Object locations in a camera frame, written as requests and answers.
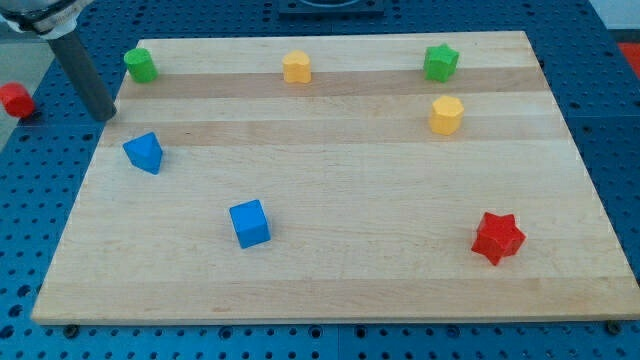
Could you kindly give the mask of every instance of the yellow hexagonal block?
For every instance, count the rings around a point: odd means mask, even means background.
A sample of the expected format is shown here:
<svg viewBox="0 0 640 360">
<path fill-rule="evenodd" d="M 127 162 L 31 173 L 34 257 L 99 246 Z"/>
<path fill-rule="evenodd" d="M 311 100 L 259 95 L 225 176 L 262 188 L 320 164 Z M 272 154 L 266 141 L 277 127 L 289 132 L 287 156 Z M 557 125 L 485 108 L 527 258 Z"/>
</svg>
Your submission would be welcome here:
<svg viewBox="0 0 640 360">
<path fill-rule="evenodd" d="M 442 96 L 433 102 L 429 127 L 431 131 L 441 135 L 451 135 L 462 124 L 464 106 L 462 101 L 453 96 Z"/>
<path fill-rule="evenodd" d="M 311 60 L 304 51 L 294 50 L 282 58 L 284 81 L 288 83 L 311 81 Z"/>
</svg>

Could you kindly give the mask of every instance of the blue table surface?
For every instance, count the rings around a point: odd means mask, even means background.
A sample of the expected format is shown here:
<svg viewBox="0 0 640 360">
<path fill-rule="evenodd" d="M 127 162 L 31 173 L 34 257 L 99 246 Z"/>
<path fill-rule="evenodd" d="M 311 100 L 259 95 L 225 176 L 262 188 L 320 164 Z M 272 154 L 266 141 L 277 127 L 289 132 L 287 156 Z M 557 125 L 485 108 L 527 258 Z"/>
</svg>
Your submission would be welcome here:
<svg viewBox="0 0 640 360">
<path fill-rule="evenodd" d="M 82 13 L 78 30 L 114 96 L 122 56 L 141 38 L 524 30 L 638 277 L 639 83 L 589 2 L 384 6 L 382 16 L 282 18 L 273 0 L 102 0 Z M 103 124 L 90 119 L 55 62 L 35 99 L 39 111 L 0 154 L 0 359 L 640 359 L 637 321 L 81 326 L 71 339 L 64 327 L 40 327 L 29 315 Z"/>
</svg>

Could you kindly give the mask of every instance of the toy block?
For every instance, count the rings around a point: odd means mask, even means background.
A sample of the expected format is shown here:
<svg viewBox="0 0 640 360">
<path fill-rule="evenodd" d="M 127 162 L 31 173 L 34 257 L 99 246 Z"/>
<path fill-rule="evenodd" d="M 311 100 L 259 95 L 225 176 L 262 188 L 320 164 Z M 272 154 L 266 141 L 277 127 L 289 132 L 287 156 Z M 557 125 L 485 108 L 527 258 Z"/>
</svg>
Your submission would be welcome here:
<svg viewBox="0 0 640 360">
<path fill-rule="evenodd" d="M 144 48 L 136 48 L 124 54 L 124 63 L 131 75 L 131 79 L 137 83 L 148 83 L 158 77 L 151 54 Z"/>
<path fill-rule="evenodd" d="M 525 239 L 513 214 L 498 216 L 485 212 L 471 250 L 486 256 L 497 266 L 503 257 L 515 255 Z"/>
<path fill-rule="evenodd" d="M 447 82 L 449 76 L 456 72 L 459 56 L 460 53 L 447 44 L 428 47 L 424 56 L 424 78 Z"/>
<path fill-rule="evenodd" d="M 240 247 L 246 249 L 271 240 L 267 218 L 260 200 L 252 200 L 229 209 Z"/>
<path fill-rule="evenodd" d="M 162 162 L 162 148 L 156 134 L 150 132 L 122 145 L 131 164 L 157 175 Z"/>
<path fill-rule="evenodd" d="M 287 83 L 309 83 L 311 81 L 311 60 L 304 51 L 294 50 L 282 58 L 284 81 Z"/>
<path fill-rule="evenodd" d="M 460 128 L 462 115 L 464 115 L 464 106 L 460 99 L 441 96 L 431 106 L 429 127 L 436 134 L 451 135 Z"/>
<path fill-rule="evenodd" d="M 0 101 L 7 114 L 14 117 L 25 118 L 36 109 L 36 103 L 27 89 L 16 82 L 0 87 Z"/>
</svg>

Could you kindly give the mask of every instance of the wooden cutting board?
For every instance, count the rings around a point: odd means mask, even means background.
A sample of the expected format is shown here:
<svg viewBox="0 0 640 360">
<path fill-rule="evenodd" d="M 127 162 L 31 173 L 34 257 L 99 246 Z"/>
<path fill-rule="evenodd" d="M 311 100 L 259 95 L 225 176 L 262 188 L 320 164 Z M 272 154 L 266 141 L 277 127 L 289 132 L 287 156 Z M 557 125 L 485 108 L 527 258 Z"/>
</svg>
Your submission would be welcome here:
<svg viewBox="0 0 640 360">
<path fill-rule="evenodd" d="M 427 46 L 460 52 L 425 81 Z M 143 40 L 33 312 L 42 324 L 637 318 L 640 290 L 522 32 Z M 301 49 L 313 81 L 285 84 Z M 441 95 L 461 129 L 431 133 Z M 122 144 L 155 131 L 157 176 Z M 272 240 L 240 249 L 229 207 Z M 485 211 L 527 240 L 470 251 Z"/>
</svg>

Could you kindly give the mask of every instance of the blue block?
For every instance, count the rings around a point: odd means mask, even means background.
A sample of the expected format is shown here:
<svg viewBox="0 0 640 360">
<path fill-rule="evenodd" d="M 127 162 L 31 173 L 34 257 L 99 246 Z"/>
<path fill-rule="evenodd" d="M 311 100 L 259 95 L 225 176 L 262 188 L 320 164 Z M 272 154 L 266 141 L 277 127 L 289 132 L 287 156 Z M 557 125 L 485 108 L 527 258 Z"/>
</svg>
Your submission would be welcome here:
<svg viewBox="0 0 640 360">
<path fill-rule="evenodd" d="M 162 148 L 156 134 L 150 132 L 122 145 L 133 166 L 157 175 L 162 162 Z"/>
<path fill-rule="evenodd" d="M 271 240 L 269 225 L 260 200 L 236 205 L 229 209 L 229 213 L 241 248 L 246 249 Z"/>
</svg>

